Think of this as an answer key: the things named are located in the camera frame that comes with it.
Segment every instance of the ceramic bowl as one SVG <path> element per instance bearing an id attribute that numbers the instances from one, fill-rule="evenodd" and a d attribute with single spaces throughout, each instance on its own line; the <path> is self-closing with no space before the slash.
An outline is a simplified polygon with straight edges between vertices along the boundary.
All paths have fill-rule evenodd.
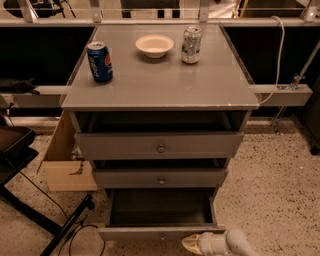
<path id="1" fill-rule="evenodd" d="M 136 47 L 153 59 L 163 57 L 173 46 L 173 40 L 163 35 L 147 35 L 136 41 Z"/>

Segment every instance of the soda can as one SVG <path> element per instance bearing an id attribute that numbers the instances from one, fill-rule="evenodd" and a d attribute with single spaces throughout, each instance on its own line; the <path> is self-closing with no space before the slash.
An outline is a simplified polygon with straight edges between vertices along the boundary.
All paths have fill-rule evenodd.
<path id="1" fill-rule="evenodd" d="M 201 29 L 197 26 L 188 26 L 183 32 L 181 59 L 183 62 L 193 64 L 199 61 Z"/>
<path id="2" fill-rule="evenodd" d="M 87 55 L 95 81 L 107 83 L 112 80 L 112 64 L 109 50 L 104 42 L 91 42 L 87 45 Z"/>

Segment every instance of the cable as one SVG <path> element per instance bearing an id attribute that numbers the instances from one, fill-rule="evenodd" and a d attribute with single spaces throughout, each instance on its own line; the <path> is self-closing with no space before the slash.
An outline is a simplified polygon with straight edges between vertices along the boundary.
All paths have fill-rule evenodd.
<path id="1" fill-rule="evenodd" d="M 68 234 L 68 237 L 67 237 L 66 241 L 63 243 L 62 247 L 61 247 L 60 250 L 59 250 L 58 256 L 60 255 L 60 253 L 61 253 L 61 251 L 62 251 L 62 248 L 65 246 L 65 244 L 66 244 L 70 239 L 71 239 L 71 240 L 70 240 L 70 245 L 69 245 L 69 256 L 72 256 L 72 254 L 71 254 L 71 249 L 72 249 L 72 243 L 73 243 L 74 238 L 76 237 L 76 235 L 77 235 L 81 230 L 83 230 L 83 229 L 85 229 L 85 228 L 88 228 L 88 227 L 94 227 L 94 228 L 96 228 L 96 229 L 98 228 L 98 226 L 93 225 L 93 224 L 83 225 L 83 223 L 80 223 L 72 232 L 70 232 L 70 233 Z M 100 254 L 99 254 L 100 256 L 103 255 L 103 252 L 104 252 L 105 248 L 106 248 L 106 242 L 103 241 L 103 247 L 102 247 L 102 250 L 101 250 L 101 252 L 100 252 Z"/>
<path id="2" fill-rule="evenodd" d="M 274 85 L 275 88 L 278 88 L 278 82 L 279 82 L 279 76 L 280 76 L 280 64 L 281 64 L 281 55 L 282 55 L 282 48 L 283 48 L 283 42 L 284 42 L 284 37 L 285 37 L 285 29 L 282 20 L 278 16 L 272 16 L 274 20 L 278 21 L 281 25 L 282 29 L 282 36 L 281 36 L 281 41 L 280 41 L 280 47 L 279 47 L 279 53 L 278 53 L 278 62 L 277 62 L 277 77 L 276 77 L 276 83 Z M 265 98 L 263 101 L 260 101 L 260 105 L 266 103 L 272 96 L 274 92 L 270 93 L 267 98 Z"/>
<path id="3" fill-rule="evenodd" d="M 14 106 L 14 103 L 13 102 L 10 102 L 10 104 L 9 104 L 9 106 L 8 106 L 8 108 L 7 108 L 7 117 L 8 117 L 8 119 L 9 119 L 9 121 L 10 121 L 10 123 L 11 123 L 11 125 L 14 127 L 14 124 L 13 124 L 13 122 L 12 122 L 12 119 L 11 119 L 11 114 L 10 114 L 10 110 L 11 110 L 11 108 Z"/>
<path id="4" fill-rule="evenodd" d="M 45 193 L 41 188 L 39 188 L 32 180 L 30 180 L 23 172 L 19 172 L 23 177 L 25 177 L 33 186 L 35 186 L 41 193 L 43 193 L 46 197 L 48 197 L 54 204 L 56 204 L 60 210 L 62 211 L 62 213 L 64 214 L 64 216 L 66 216 L 66 218 L 68 219 L 69 216 L 66 214 L 66 212 L 62 209 L 62 207 L 56 202 L 54 201 L 47 193 Z"/>
<path id="5" fill-rule="evenodd" d="M 88 217 L 88 215 L 89 215 L 89 212 L 87 213 L 87 215 L 86 215 L 80 222 L 77 223 L 78 226 L 76 226 L 75 229 L 73 229 L 73 230 L 67 235 L 66 240 L 64 241 L 64 243 L 63 243 L 63 244 L 61 245 L 61 247 L 60 247 L 60 250 L 59 250 L 59 252 L 58 252 L 58 256 L 60 255 L 60 253 L 61 253 L 63 247 L 66 245 L 66 243 L 75 235 L 75 232 L 76 232 L 77 228 L 78 228 L 79 226 L 83 226 L 83 223 L 84 223 L 84 221 L 86 220 L 86 218 Z"/>

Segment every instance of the gray cabinet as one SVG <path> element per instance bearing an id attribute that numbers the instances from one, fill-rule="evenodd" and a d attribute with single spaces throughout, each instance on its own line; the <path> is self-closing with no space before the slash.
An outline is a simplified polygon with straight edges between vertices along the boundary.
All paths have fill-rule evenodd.
<path id="1" fill-rule="evenodd" d="M 201 27 L 196 65 L 180 59 L 183 25 L 108 25 L 95 37 L 112 51 L 112 82 L 96 84 L 86 58 L 77 70 L 62 107 L 108 195 L 106 226 L 98 230 L 105 240 L 224 231 L 213 201 L 259 105 L 220 28 Z M 134 43 L 151 33 L 170 36 L 176 47 L 146 58 Z"/>

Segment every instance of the cabinet top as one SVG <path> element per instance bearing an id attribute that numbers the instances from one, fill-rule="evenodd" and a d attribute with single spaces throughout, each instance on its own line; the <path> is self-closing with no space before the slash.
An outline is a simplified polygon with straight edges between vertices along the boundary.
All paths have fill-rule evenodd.
<path id="1" fill-rule="evenodd" d="M 200 60 L 181 61 L 185 24 L 99 26 L 93 40 L 106 43 L 111 54 L 113 80 L 93 80 L 87 56 L 68 88 L 65 111 L 121 110 L 252 110 L 259 107 L 254 93 L 222 31 L 215 24 L 202 29 Z M 161 34 L 174 41 L 160 59 L 150 59 L 135 42 L 141 36 Z"/>

